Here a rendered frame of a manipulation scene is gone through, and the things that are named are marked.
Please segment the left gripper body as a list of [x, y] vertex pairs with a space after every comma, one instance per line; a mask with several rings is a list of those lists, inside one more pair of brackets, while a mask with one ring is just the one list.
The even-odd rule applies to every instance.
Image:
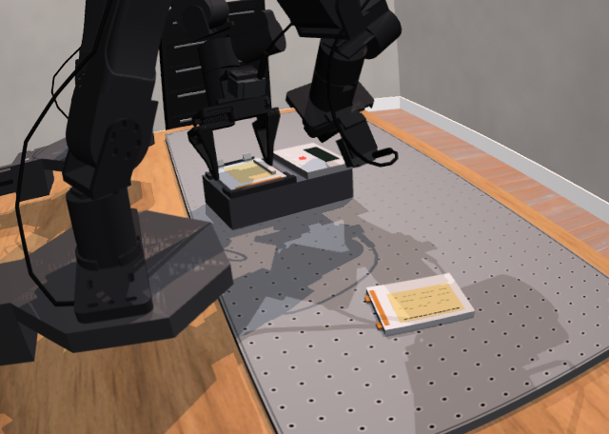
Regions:
[[257, 116], [257, 119], [259, 119], [267, 113], [279, 111], [279, 108], [265, 109], [265, 107], [270, 105], [268, 96], [236, 99], [227, 91], [228, 75], [234, 80], [239, 81], [258, 78], [259, 73], [257, 69], [253, 68], [252, 65], [238, 68], [233, 67], [225, 70], [224, 74], [222, 72], [222, 68], [206, 73], [203, 78], [206, 88], [208, 108], [200, 109], [191, 118], [193, 128], [187, 132], [187, 136], [197, 128], [208, 126], [212, 126], [212, 130], [229, 128], [235, 125], [235, 121]]

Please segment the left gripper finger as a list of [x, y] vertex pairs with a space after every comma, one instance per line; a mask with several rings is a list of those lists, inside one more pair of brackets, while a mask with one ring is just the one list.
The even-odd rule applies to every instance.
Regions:
[[252, 123], [265, 163], [273, 166], [274, 142], [281, 114], [274, 111], [265, 114]]
[[206, 165], [214, 180], [219, 180], [219, 169], [212, 126], [197, 128], [188, 135], [188, 141], [193, 145], [193, 147], [206, 162]]

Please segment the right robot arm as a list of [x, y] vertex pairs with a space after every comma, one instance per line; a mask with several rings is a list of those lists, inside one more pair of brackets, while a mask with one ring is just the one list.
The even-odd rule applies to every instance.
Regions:
[[[81, 324], [153, 309], [128, 187], [150, 144], [159, 103], [151, 100], [155, 68], [171, 1], [110, 0], [96, 53], [72, 94], [62, 176], [72, 186], [66, 200], [77, 245], [73, 309]], [[315, 70], [325, 82], [341, 36], [331, 85], [354, 84], [364, 59], [376, 58], [402, 33], [385, 0], [369, 0], [361, 11], [364, 1], [277, 0], [300, 37], [321, 38]]]

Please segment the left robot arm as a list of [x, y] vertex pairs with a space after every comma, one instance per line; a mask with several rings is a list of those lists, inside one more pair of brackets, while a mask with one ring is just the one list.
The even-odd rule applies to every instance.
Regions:
[[[75, 69], [93, 51], [107, 3], [108, 0], [86, 0], [83, 38]], [[189, 43], [231, 30], [199, 45], [203, 76], [220, 68], [224, 74], [227, 69], [239, 67], [239, 60], [248, 64], [261, 59], [283, 31], [272, 10], [260, 10], [229, 22], [226, 0], [172, 0], [169, 11], [187, 33]], [[236, 99], [260, 97], [265, 95], [265, 78], [236, 81], [228, 75], [227, 91]]]

